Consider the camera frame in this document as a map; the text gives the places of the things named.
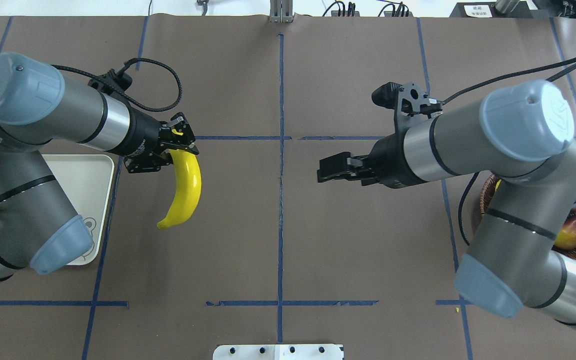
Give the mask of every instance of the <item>white bracket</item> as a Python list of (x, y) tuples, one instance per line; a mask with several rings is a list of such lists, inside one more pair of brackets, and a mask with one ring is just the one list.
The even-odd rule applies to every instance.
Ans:
[(344, 360), (339, 344), (222, 345), (212, 360)]
[(293, 0), (270, 0), (270, 22), (292, 23)]

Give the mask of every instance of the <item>plastic tray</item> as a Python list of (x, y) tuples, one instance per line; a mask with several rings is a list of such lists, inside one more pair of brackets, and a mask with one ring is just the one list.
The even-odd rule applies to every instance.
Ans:
[(73, 207), (90, 229), (93, 246), (69, 265), (86, 265), (99, 253), (115, 163), (107, 155), (43, 155)]

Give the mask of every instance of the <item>yellow banana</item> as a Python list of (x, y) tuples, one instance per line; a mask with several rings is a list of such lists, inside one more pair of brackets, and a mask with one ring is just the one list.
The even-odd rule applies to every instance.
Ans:
[(202, 174), (197, 157), (188, 151), (170, 150), (176, 178), (174, 199), (166, 217), (157, 223), (157, 228), (166, 230), (185, 223), (195, 212), (202, 193)]

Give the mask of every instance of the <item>robotic arm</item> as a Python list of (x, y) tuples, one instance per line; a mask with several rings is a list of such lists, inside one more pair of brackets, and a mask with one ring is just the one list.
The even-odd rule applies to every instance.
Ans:
[(441, 114), (441, 105), (412, 82), (389, 82), (372, 100), (395, 110), (395, 133), (368, 155), (320, 160), (318, 182), (400, 189), (492, 171), (503, 181), (462, 258), (455, 288), (501, 317), (526, 306), (576, 330), (576, 261), (551, 251), (576, 207), (574, 121), (557, 87), (533, 80)]
[(168, 123), (157, 121), (108, 88), (127, 89), (128, 75), (111, 70), (102, 78), (86, 86), (48, 64), (0, 54), (0, 282), (27, 266), (48, 274), (93, 245), (39, 153), (51, 139), (120, 155), (129, 173), (158, 171), (185, 156), (176, 151), (192, 154), (197, 164), (195, 137), (182, 112)]

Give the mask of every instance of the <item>white label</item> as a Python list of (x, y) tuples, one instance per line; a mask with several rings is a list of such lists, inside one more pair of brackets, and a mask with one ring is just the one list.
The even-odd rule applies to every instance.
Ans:
[(490, 6), (488, 5), (464, 5), (466, 15), (471, 18), (492, 18)]

